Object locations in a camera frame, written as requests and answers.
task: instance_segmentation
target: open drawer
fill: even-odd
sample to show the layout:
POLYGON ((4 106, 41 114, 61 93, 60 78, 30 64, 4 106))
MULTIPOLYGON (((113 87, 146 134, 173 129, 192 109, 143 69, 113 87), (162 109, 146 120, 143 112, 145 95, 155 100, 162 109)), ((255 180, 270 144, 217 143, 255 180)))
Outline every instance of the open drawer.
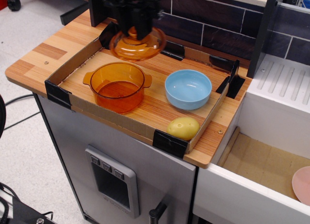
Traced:
POLYGON ((199 170, 193 213, 212 224, 308 224, 310 206, 298 201, 292 177, 309 165, 237 128, 221 158, 199 170))

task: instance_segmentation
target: white floor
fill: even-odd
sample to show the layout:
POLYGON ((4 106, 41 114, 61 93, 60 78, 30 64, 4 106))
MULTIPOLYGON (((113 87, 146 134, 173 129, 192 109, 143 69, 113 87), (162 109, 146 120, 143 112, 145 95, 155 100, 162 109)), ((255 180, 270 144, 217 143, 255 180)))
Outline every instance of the white floor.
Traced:
MULTIPOLYGON (((82 0, 21 0, 22 8, 0 11, 0 94, 5 102, 30 91, 5 77, 20 57, 63 27, 60 15, 82 0)), ((38 112, 33 98, 7 106, 6 127, 38 112)), ((54 212, 58 224, 88 224, 83 219, 69 182, 40 114, 3 132, 0 139, 0 182, 22 202, 40 213, 54 212)))

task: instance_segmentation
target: black tape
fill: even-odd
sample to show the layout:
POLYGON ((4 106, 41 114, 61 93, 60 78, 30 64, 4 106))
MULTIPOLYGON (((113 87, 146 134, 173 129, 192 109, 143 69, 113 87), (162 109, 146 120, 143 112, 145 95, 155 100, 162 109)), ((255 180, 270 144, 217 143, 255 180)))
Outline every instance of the black tape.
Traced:
POLYGON ((233 67, 235 65, 235 61, 233 60, 227 60, 218 56, 212 56, 210 55, 209 57, 210 63, 212 63, 212 65, 223 69, 225 71, 231 72, 233 70, 233 67))
POLYGON ((114 22, 110 22, 107 27, 101 32, 99 36, 99 40, 101 46, 105 49, 109 49, 109 43, 114 35, 116 35, 120 31, 118 24, 114 22))
POLYGON ((185 49, 183 45, 167 41, 166 47, 161 51, 161 54, 182 61, 185 58, 185 49))
POLYGON ((222 93, 226 87, 226 85, 229 83, 229 88, 227 92, 227 97, 235 98, 241 89, 245 79, 241 78, 238 75, 239 70, 239 64, 240 62, 238 60, 234 61, 234 65, 232 67, 232 73, 230 76, 226 77, 225 80, 222 82, 222 84, 218 87, 216 90, 217 93, 222 93))
POLYGON ((185 140, 160 130, 155 130, 154 132, 153 146, 181 159, 184 157, 187 145, 188 142, 185 140))
POLYGON ((53 84, 49 80, 45 81, 45 88, 47 93, 47 98, 67 109, 71 110, 70 98, 67 90, 64 90, 57 85, 53 84))

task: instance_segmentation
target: light blue bowl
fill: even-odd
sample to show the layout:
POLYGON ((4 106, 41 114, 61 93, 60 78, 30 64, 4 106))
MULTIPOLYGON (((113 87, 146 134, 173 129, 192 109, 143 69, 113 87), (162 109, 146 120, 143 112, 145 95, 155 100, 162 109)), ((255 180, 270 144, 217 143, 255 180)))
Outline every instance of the light blue bowl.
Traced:
POLYGON ((168 101, 179 109, 193 110, 209 100, 212 90, 210 79, 194 70, 179 70, 170 74, 165 82, 168 101))

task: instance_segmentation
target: cabinet handle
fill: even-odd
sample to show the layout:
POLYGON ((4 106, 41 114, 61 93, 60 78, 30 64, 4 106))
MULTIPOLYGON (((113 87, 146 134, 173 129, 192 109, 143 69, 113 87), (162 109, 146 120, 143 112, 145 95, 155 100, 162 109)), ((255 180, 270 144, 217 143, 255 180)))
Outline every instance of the cabinet handle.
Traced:
POLYGON ((160 202, 156 209, 152 209, 149 212, 149 217, 150 217, 150 224, 158 224, 158 220, 162 216, 162 214, 165 212, 167 206, 160 202))

